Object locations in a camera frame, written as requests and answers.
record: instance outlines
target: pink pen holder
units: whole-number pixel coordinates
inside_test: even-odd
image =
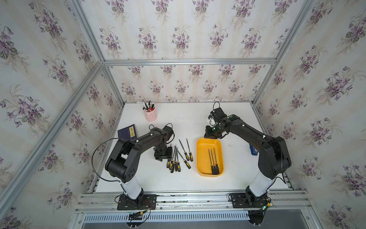
[[[155,108],[154,108],[154,110],[152,110],[150,112],[146,112],[144,110],[143,114],[145,115],[146,121],[148,121],[148,122],[153,122],[158,117],[157,114],[156,114],[156,109]]]

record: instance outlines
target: metal vent grille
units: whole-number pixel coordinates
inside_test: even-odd
[[[129,213],[88,213],[84,223],[126,222]],[[142,216],[141,222],[149,213]],[[193,222],[193,221],[236,221],[248,220],[248,211],[183,211],[183,212],[152,212],[146,222]]]

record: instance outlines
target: floral wallpaper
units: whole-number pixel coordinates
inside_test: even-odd
[[[285,138],[289,174],[325,229],[366,224],[365,9],[316,1],[257,106],[268,133]]]
[[[93,55],[67,0],[0,1],[0,192],[96,64]],[[91,152],[118,112],[99,75],[0,228],[66,228],[78,194],[91,191]]]
[[[128,102],[251,101],[269,66],[114,66],[111,72]]]
[[[13,207],[0,220],[0,225],[3,228],[49,228],[55,225],[67,228],[69,217],[78,203],[78,195],[92,191],[91,185],[96,178],[91,165],[92,153],[101,142],[110,138],[118,113],[116,97],[100,74]],[[25,125],[31,127],[27,121],[19,128]],[[106,145],[103,145],[94,155],[94,166],[98,166],[105,148]],[[8,159],[6,154],[0,158],[2,188],[14,175],[11,170],[14,163],[15,160]]]
[[[0,1],[0,192],[96,63],[65,3]],[[62,166],[53,150],[40,170]]]
[[[105,59],[275,57],[303,3],[304,0],[81,1]],[[332,11],[332,1],[318,6],[309,29],[325,17],[324,10]]]

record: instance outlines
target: yellow tray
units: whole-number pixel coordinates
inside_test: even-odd
[[[213,155],[214,160],[215,160],[215,155],[214,155],[213,149],[215,149],[217,164],[219,166],[218,175],[212,175],[208,149],[210,149],[210,152],[212,149],[212,155]],[[197,141],[197,151],[196,152],[197,152],[197,155],[196,155],[197,171],[201,176],[218,177],[224,173],[225,167],[224,167],[223,150],[221,147],[221,142],[219,140],[200,138]]]

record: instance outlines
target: robotic arm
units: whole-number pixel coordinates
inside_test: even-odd
[[[119,139],[117,141],[105,163],[105,170],[120,182],[130,203],[137,206],[138,203],[142,202],[143,189],[134,177],[140,155],[154,146],[156,160],[162,161],[171,158],[172,147],[167,147],[167,141],[172,135],[174,135],[173,129],[165,126],[163,129],[153,128],[149,133],[137,139],[128,141]],[[122,154],[128,155],[127,159],[124,159]]]
[[[275,182],[276,176],[291,166],[285,140],[266,136],[238,116],[227,116],[221,108],[211,111],[208,118],[210,126],[206,126],[205,138],[222,139],[232,132],[259,151],[259,172],[253,183],[246,188],[245,203],[249,207],[262,207],[260,201],[267,198],[268,188]]]

